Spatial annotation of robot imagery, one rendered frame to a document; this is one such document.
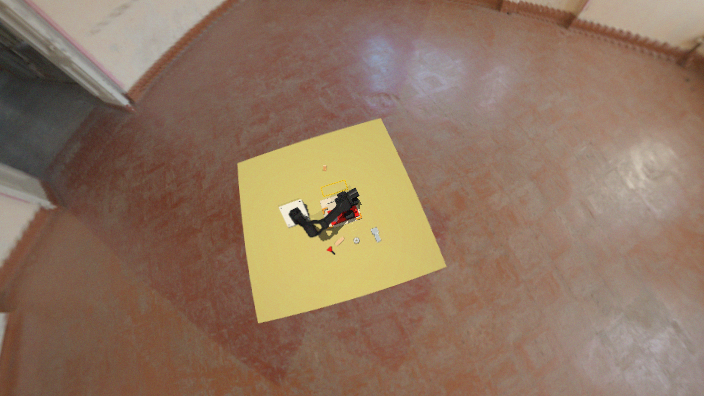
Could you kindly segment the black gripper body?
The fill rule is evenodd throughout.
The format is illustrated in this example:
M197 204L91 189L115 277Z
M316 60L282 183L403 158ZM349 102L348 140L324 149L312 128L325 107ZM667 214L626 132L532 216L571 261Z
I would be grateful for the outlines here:
M346 193L345 191L343 191L343 192L341 192L341 193L338 193L338 194L337 194L337 197L338 197L339 195L345 194L345 193ZM344 216L345 216L345 219L346 219L346 220L349 220L349 219L355 217L354 212L353 212L352 210L350 210L350 209L349 209L349 211L347 210L347 213L344 213Z

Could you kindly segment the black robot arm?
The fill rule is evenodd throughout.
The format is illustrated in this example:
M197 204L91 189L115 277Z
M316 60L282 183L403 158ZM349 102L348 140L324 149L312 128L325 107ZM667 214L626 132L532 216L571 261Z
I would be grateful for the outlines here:
M319 236L322 231L327 229L329 225L342 212L346 212L347 210L352 208L352 206L358 205L358 196L360 195L357 192L356 188L348 191L345 194L339 195L336 199L334 199L336 207L321 220L311 220L307 222L306 218L298 207L289 211L290 213L288 214L288 216L295 225L301 225L303 229L307 232L309 237ZM320 224L320 226L322 227L320 231L317 232L313 224Z

